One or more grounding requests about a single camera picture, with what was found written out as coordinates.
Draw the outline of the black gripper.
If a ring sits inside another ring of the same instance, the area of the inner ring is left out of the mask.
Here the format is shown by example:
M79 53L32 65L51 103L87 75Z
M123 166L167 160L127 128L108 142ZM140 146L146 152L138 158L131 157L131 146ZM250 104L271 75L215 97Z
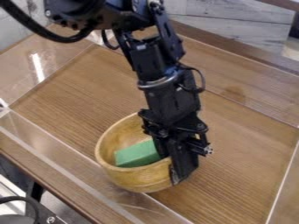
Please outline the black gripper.
M196 85L188 67L138 68L136 74L138 88L148 105L138 113L144 121L144 133L154 139L160 158L171 157L171 180L178 185L198 169L198 155L211 154L208 126L198 117L204 83Z

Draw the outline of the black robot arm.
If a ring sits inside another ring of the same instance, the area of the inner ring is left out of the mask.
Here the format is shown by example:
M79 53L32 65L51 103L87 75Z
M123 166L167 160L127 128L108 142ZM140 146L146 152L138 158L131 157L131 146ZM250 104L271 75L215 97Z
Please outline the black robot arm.
M50 31L12 0L0 8L36 35L59 43L82 41L94 31L112 31L116 44L138 77L147 107L138 112L143 131L154 139L162 158L172 161L170 178L176 185L199 168L199 157L211 153L208 126L199 118L199 94L206 81L199 70L182 64L186 51L164 8L164 0L43 0L46 17L75 30L72 36Z

